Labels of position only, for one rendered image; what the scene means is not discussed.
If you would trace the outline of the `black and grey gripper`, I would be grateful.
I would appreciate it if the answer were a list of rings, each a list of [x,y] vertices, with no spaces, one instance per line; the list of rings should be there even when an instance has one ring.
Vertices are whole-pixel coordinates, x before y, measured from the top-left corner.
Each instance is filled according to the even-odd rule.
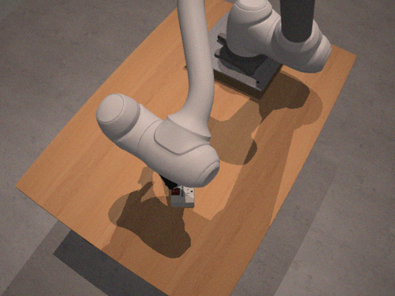
[[[167,187],[171,190],[171,189],[175,189],[175,188],[177,188],[177,187],[179,187],[180,185],[178,185],[178,184],[176,184],[176,183],[173,183],[173,182],[171,182],[171,181],[169,181],[168,179],[166,179],[166,178],[164,178],[163,176],[161,176],[161,175],[159,175],[161,178],[162,178],[162,180],[164,181],[164,183],[165,183],[165,185],[167,185]]]

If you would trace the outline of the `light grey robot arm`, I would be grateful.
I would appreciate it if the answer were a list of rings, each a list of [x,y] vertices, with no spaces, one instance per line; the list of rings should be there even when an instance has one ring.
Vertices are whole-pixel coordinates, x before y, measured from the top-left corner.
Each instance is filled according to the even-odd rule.
[[[237,0],[215,56],[248,76],[268,57],[299,72],[321,72],[332,49],[314,7],[315,0],[280,0],[280,16],[267,0]],[[177,0],[177,12],[189,81],[183,107],[162,120],[114,93],[100,103],[96,119],[113,143],[156,173],[184,187],[204,187],[220,169],[208,129],[215,84],[205,0]]]

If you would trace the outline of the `grey power strip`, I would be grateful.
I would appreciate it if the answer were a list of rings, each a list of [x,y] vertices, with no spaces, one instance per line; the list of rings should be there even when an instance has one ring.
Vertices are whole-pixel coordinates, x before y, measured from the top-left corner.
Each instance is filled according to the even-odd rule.
[[[171,189],[172,207],[194,207],[194,188],[180,186]]]

